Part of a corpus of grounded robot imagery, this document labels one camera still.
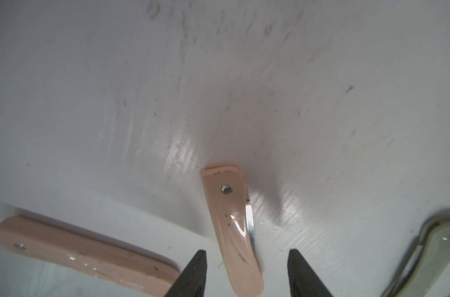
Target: glossy handle surface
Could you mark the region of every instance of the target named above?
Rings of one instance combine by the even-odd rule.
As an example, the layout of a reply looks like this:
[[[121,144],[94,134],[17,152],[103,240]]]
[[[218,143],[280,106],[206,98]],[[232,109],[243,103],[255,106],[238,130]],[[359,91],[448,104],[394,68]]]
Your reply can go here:
[[[153,258],[21,216],[0,223],[0,246],[157,297],[179,276],[174,267]]]
[[[264,283],[248,233],[244,173],[223,163],[203,168],[200,175],[232,288],[239,297],[260,296]]]

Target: white surface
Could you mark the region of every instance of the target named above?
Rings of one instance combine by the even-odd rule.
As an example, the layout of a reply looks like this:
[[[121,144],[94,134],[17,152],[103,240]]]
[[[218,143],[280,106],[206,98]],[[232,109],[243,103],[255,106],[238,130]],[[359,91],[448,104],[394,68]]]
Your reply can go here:
[[[450,209],[450,0],[154,1],[0,1],[0,220],[181,269],[205,248],[207,296],[233,296],[198,175],[232,161],[263,296],[288,293],[289,248],[335,297],[379,296]],[[0,296],[19,292],[136,296],[0,250]],[[450,268],[429,296],[448,294]]]

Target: metal rivet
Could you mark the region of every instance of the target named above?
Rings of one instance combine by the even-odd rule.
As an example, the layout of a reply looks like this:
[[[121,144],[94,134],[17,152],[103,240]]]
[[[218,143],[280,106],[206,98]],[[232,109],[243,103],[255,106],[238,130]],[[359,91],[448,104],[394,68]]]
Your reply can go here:
[[[444,240],[444,241],[450,241],[450,235],[444,236],[444,237],[442,238],[442,240]]]
[[[14,243],[14,246],[17,248],[17,249],[20,249],[20,250],[25,250],[25,246],[24,246],[24,244],[23,243],[21,243],[21,244],[18,244],[18,243]]]
[[[233,192],[233,187],[229,184],[224,184],[222,186],[222,193],[225,195],[231,194]]]

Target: beige knife handle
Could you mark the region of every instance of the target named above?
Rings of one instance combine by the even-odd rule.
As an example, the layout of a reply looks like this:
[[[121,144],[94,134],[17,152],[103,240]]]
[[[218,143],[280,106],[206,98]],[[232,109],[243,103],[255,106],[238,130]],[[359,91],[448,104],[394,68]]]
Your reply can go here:
[[[21,216],[0,223],[0,246],[157,297],[179,276],[174,267],[155,259]]]
[[[248,233],[244,173],[224,163],[205,167],[200,175],[232,288],[239,297],[260,296],[264,283]]]

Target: scratch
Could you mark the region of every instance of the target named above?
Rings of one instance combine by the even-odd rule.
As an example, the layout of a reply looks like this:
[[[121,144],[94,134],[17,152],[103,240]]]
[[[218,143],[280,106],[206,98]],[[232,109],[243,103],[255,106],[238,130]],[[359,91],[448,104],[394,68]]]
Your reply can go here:
[[[218,25],[218,29],[217,29],[217,35],[220,34],[220,30],[222,29],[223,20],[225,19],[225,9],[222,9],[221,15],[222,16],[220,17],[220,24]]]
[[[301,20],[303,14],[304,14],[304,10],[301,10],[301,11],[298,13],[298,20],[296,21],[296,24],[299,23],[299,21]]]
[[[99,145],[101,144],[101,140],[103,140],[103,135],[104,135],[103,131],[106,128],[106,125],[108,123],[108,115],[109,115],[109,112],[105,112],[103,114],[103,126],[101,126],[101,129],[100,129],[99,134],[98,134],[98,138],[96,140],[95,152],[93,153],[93,158],[94,159],[96,158],[96,154],[97,154],[97,152],[99,150]]]
[[[286,40],[289,38],[289,36],[291,36],[291,32],[288,32],[288,33],[286,34],[286,36],[284,37],[283,43],[286,42]]]
[[[172,20],[172,17],[174,16],[174,6],[171,6],[169,9],[169,13],[167,14],[167,16],[169,17],[169,23]]]
[[[182,79],[182,75],[178,75],[177,76],[177,86],[175,87],[175,90],[177,91],[177,92],[179,92],[180,91],[180,80]]]
[[[111,121],[111,126],[109,127],[109,135],[108,135],[108,146],[106,148],[106,159],[105,165],[109,166],[111,163],[111,147],[113,146],[114,134],[116,132],[116,126],[118,125],[118,115],[117,111],[114,112],[114,116],[116,121]]]
[[[139,147],[136,150],[136,155],[134,156],[133,163],[136,163],[136,159],[142,154],[142,152],[145,149],[146,133],[149,130],[148,127],[149,127],[149,121],[148,121],[148,118],[146,118],[142,125],[142,134],[141,134],[141,137],[139,138]]]
[[[253,24],[253,21],[251,21],[250,24],[248,25],[248,28],[246,28],[245,35],[248,35],[248,32],[250,31],[252,24]]]
[[[184,38],[189,35],[189,27],[187,26],[186,12],[182,10],[182,34]]]
[[[154,14],[151,15],[151,20],[153,20],[161,11],[161,6],[159,5],[159,3],[156,3],[156,4],[157,4],[156,12],[154,12]]]
[[[131,120],[129,121],[129,127],[127,128],[126,143],[124,144],[123,155],[121,156],[122,164],[124,164],[124,160],[126,159],[127,151],[129,150],[129,145],[131,144],[131,135],[133,133],[133,128],[134,128],[134,112],[135,111],[136,111],[136,108],[133,108],[133,114],[131,115]]]

